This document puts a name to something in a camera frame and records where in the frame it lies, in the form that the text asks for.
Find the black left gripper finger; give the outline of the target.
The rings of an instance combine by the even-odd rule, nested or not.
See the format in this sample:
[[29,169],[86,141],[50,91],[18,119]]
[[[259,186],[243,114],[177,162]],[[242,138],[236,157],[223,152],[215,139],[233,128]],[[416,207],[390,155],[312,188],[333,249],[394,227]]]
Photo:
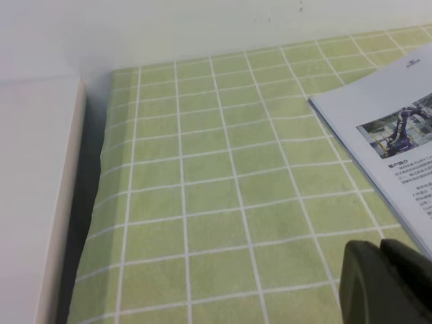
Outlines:
[[339,297],[344,323],[430,323],[431,260],[395,239],[351,240]]

